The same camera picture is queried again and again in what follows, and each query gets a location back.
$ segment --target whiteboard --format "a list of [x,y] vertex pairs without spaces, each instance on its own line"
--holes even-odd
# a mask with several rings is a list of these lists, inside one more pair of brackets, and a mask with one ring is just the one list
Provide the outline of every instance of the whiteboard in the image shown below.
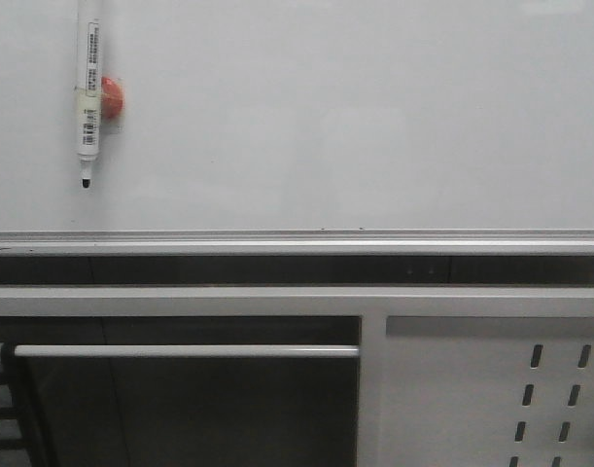
[[594,0],[106,0],[90,190],[76,14],[0,0],[0,233],[594,231]]

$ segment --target perforated metal panel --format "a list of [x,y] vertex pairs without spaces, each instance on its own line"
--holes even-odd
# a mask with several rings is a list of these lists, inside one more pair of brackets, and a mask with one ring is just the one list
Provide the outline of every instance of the perforated metal panel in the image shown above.
[[594,318],[390,317],[381,465],[594,467]]

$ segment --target whiteboard marker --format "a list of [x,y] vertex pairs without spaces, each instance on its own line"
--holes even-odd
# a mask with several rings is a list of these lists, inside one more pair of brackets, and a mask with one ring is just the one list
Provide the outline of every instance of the whiteboard marker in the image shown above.
[[76,62],[76,148],[81,159],[83,187],[91,184],[91,167],[100,152],[102,94],[102,0],[78,0]]

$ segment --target red magnet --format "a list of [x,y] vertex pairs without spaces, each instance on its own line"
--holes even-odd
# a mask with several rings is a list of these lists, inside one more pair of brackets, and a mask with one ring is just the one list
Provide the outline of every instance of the red magnet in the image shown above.
[[102,118],[113,120],[123,110],[123,89],[118,82],[102,77]]

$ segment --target metal ledge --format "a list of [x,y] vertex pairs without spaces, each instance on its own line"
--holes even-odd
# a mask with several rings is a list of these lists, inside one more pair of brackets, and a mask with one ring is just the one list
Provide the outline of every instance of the metal ledge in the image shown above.
[[0,256],[594,255],[594,231],[0,233]]
[[298,315],[594,318],[594,288],[0,287],[0,317]]

